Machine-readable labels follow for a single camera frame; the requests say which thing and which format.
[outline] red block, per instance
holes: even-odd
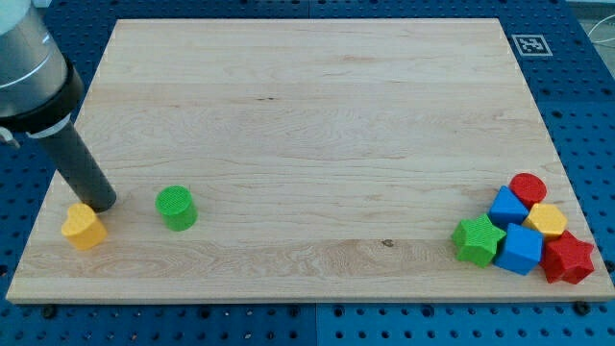
[[[547,196],[547,186],[545,183],[540,178],[529,173],[517,174],[512,178],[508,187],[528,210],[535,203],[542,202]]]
[[[568,231],[558,240],[545,244],[540,266],[545,270],[547,282],[563,280],[578,284],[594,271],[590,254],[594,245],[580,241]]]

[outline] pile of colored blocks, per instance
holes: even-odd
[[[461,220],[453,233],[457,259],[526,275],[536,265],[547,282],[578,284],[594,271],[594,246],[566,230],[568,220],[556,205],[542,203],[547,187],[520,173],[502,186],[488,213]]]

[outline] wood grain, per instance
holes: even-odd
[[[594,242],[494,19],[120,20],[77,121],[118,193],[78,252],[56,175],[17,304],[518,302],[615,296],[455,260],[450,236],[531,171]],[[166,230],[167,185],[199,219]]]

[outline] green star block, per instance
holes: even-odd
[[[496,256],[498,241],[505,236],[506,232],[495,227],[486,213],[474,220],[461,220],[453,232],[457,259],[484,268]]]

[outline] green cylinder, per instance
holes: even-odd
[[[166,227],[176,232],[194,225],[198,215],[190,191],[181,185],[172,185],[161,191],[156,198],[156,209]]]

